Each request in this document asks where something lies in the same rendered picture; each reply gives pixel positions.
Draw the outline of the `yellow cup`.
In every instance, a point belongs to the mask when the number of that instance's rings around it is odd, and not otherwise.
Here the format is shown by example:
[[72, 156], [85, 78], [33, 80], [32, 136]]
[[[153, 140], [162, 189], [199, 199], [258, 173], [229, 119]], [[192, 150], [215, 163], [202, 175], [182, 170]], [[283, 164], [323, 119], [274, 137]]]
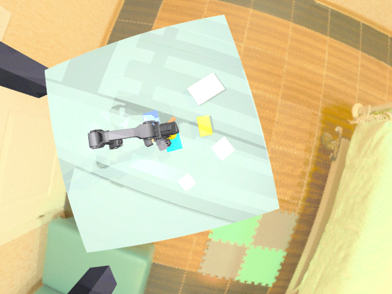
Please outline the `yellow cup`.
[[177, 134], [175, 134], [175, 135], [170, 135], [170, 137], [168, 137], [167, 139], [172, 140], [172, 139], [174, 139], [174, 138], [176, 137], [176, 135], [177, 135]]

